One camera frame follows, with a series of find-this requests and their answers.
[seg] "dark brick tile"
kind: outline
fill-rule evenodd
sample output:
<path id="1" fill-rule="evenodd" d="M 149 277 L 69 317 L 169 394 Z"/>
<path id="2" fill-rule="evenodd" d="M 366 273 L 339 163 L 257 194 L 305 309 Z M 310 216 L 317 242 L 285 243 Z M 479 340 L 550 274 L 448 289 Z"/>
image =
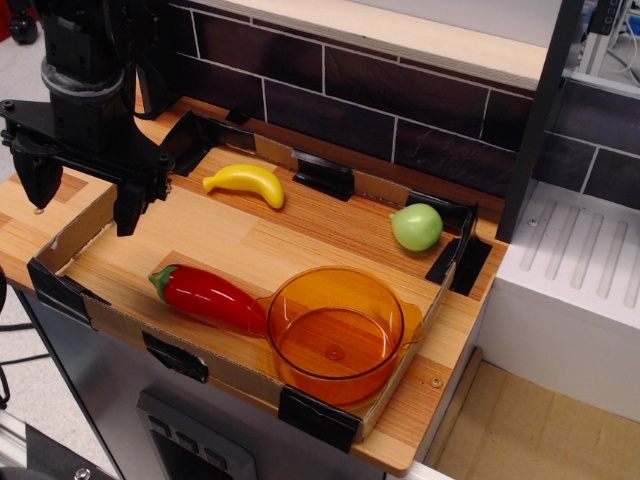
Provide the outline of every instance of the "dark brick tile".
<path id="1" fill-rule="evenodd" d="M 264 120 L 262 81 L 253 75 L 178 57 L 177 68 L 186 96 Z"/>
<path id="2" fill-rule="evenodd" d="M 487 89 L 335 48 L 325 58 L 327 95 L 479 137 Z"/>
<path id="3" fill-rule="evenodd" d="M 217 17 L 194 16 L 200 56 L 212 62 L 322 90 L 322 46 Z"/>
<path id="4" fill-rule="evenodd" d="M 601 149 L 584 193 L 640 209 L 640 159 Z"/>
<path id="5" fill-rule="evenodd" d="M 475 82 L 478 83 L 480 85 L 484 85 L 490 88 L 496 88 L 498 90 L 504 90 L 510 93 L 515 93 L 517 95 L 522 95 L 523 97 L 527 97 L 527 98 L 531 98 L 533 99 L 534 95 L 535 95 L 535 91 L 531 91 L 531 90 L 526 90 L 524 88 L 518 88 L 518 87 L 514 87 L 512 85 L 507 85 L 504 83 L 500 83 L 500 82 L 495 82 L 495 81 L 491 81 L 491 80 L 486 80 L 484 78 L 478 78 L 478 77 L 474 77 L 473 75 L 467 75 L 464 73 L 460 73 L 460 72 L 454 72 L 452 70 L 447 70 L 446 68 L 441 68 L 441 67 L 436 67 L 434 65 L 428 65 L 426 63 L 422 63 L 422 62 L 417 62 L 415 60 L 411 60 L 411 59 L 407 59 L 407 58 L 400 58 L 400 63 L 404 64 L 404 65 L 412 65 L 414 67 L 418 67 L 421 68 L 423 70 L 429 71 L 429 72 L 434 72 L 434 73 L 442 73 L 444 75 L 448 75 L 450 77 L 453 78 L 459 78 L 460 80 L 467 80 L 470 82 Z"/>
<path id="6" fill-rule="evenodd" d="M 547 134 L 543 158 L 538 161 L 533 176 L 536 180 L 579 192 L 595 150 L 592 145 Z"/>
<path id="7" fill-rule="evenodd" d="M 482 140 L 509 150 L 520 150 L 533 100 L 492 90 L 482 128 Z"/>
<path id="8" fill-rule="evenodd" d="M 191 12 L 169 5 L 167 15 L 170 19 L 171 37 L 175 42 L 175 50 L 191 57 L 197 57 L 196 36 L 193 33 Z"/>
<path id="9" fill-rule="evenodd" d="M 640 100 L 567 82 L 556 133 L 640 152 Z"/>
<path id="10" fill-rule="evenodd" d="M 415 123 L 400 121 L 395 163 L 504 198 L 516 154 Z"/>
<path id="11" fill-rule="evenodd" d="M 391 159 L 392 117 L 274 82 L 265 91 L 269 123 Z"/>

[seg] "floor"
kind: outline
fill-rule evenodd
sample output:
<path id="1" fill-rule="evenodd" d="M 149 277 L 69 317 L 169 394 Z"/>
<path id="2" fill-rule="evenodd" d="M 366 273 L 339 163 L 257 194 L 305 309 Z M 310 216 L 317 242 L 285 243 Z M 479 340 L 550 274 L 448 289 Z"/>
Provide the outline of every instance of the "floor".
<path id="1" fill-rule="evenodd" d="M 42 35 L 34 45 L 0 42 L 0 97 L 48 101 L 40 78 L 44 58 Z M 0 147 L 0 181 L 14 173 L 6 147 Z M 0 325 L 29 322 L 10 289 L 0 314 Z M 46 353 L 35 330 L 1 332 L 0 362 Z M 51 358 L 3 367 L 11 398 L 7 412 L 115 476 L 102 447 L 85 420 Z"/>
<path id="2" fill-rule="evenodd" d="M 457 480 L 635 480 L 640 471 L 640 424 L 485 362 L 447 433 L 425 463 Z"/>

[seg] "tile wall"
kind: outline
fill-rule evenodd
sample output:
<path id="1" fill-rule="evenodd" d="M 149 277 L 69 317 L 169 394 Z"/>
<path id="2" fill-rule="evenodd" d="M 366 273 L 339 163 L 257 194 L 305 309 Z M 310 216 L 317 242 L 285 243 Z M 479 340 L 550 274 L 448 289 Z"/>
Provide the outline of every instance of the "tile wall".
<path id="1" fill-rule="evenodd" d="M 534 177 L 640 209 L 640 99 L 569 81 Z"/>
<path id="2" fill-rule="evenodd" d="M 533 93 L 172 2 L 183 94 L 503 198 Z"/>

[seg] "cardboard edge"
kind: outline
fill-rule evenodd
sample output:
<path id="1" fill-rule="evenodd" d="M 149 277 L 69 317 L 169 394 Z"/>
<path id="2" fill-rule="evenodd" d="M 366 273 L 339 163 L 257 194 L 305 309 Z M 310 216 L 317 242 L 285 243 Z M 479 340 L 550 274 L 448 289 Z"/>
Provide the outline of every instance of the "cardboard edge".
<path id="1" fill-rule="evenodd" d="M 256 133 L 253 134 L 253 139 L 257 157 L 289 171 L 299 173 L 300 163 L 295 155 L 296 149 Z M 328 161 L 347 168 L 346 165 L 340 162 Z M 379 203 L 393 205 L 396 208 L 402 208 L 407 205 L 412 191 L 411 188 L 357 169 L 350 169 L 354 178 L 354 193 L 356 195 Z"/>
<path id="2" fill-rule="evenodd" d="M 110 305 L 85 297 L 85 305 L 94 328 L 107 333 L 138 350 L 147 352 L 143 332 L 154 338 L 191 353 L 208 368 L 207 383 L 230 387 L 228 392 L 261 399 L 277 408 L 283 384 L 275 379 L 259 374 L 214 352 L 188 342 L 176 335 L 167 333 L 153 325 L 146 324 L 135 317 L 120 312 Z"/>
<path id="3" fill-rule="evenodd" d="M 90 325 L 91 320 L 83 296 L 92 294 L 73 279 L 59 273 L 108 228 L 113 219 L 116 194 L 116 187 L 109 188 L 49 241 L 27 265 L 38 300 L 85 325 Z"/>
<path id="4" fill-rule="evenodd" d="M 396 388 L 400 384 L 400 381 L 404 377 L 404 374 L 406 373 L 407 369 L 409 368 L 409 365 L 411 364 L 413 357 L 420 350 L 421 345 L 424 343 L 425 338 L 429 334 L 429 330 L 435 321 L 435 318 L 438 314 L 440 306 L 442 305 L 442 302 L 444 301 L 444 298 L 451 287 L 451 283 L 453 282 L 453 278 L 455 277 L 455 270 L 456 270 L 456 264 L 454 262 L 451 264 L 451 266 L 447 270 L 445 279 L 442 282 L 440 290 L 438 291 L 431 306 L 429 307 L 429 309 L 424 315 L 424 318 L 422 320 L 422 338 L 420 339 L 420 341 L 412 344 L 407 350 L 407 352 L 404 354 L 402 360 L 400 361 L 400 363 L 394 370 L 393 374 L 387 381 L 387 384 L 384 387 L 384 390 L 382 391 L 381 395 L 378 397 L 378 400 L 376 401 L 374 406 L 369 410 L 367 415 L 365 415 L 365 417 L 363 418 L 363 422 L 362 422 L 363 430 L 358 432 L 358 437 L 356 438 L 356 440 L 360 442 L 365 441 L 369 436 L 369 434 L 373 431 L 376 422 L 378 421 L 378 419 L 380 418 L 380 415 L 382 415 L 382 412 L 384 411 L 384 407 L 386 407 L 386 405 L 391 400 L 393 393 L 395 392 Z"/>

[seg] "pepper stem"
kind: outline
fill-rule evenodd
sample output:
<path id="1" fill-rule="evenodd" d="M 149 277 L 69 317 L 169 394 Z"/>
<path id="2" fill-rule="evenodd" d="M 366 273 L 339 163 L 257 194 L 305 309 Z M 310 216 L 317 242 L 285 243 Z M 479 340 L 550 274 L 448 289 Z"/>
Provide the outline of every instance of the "pepper stem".
<path id="1" fill-rule="evenodd" d="M 164 296 L 164 287 L 166 287 L 171 280 L 171 273 L 176 271 L 177 269 L 177 265 L 169 265 L 159 272 L 154 273 L 153 275 L 149 275 L 149 281 L 155 285 L 158 296 L 164 303 L 169 303 Z"/>

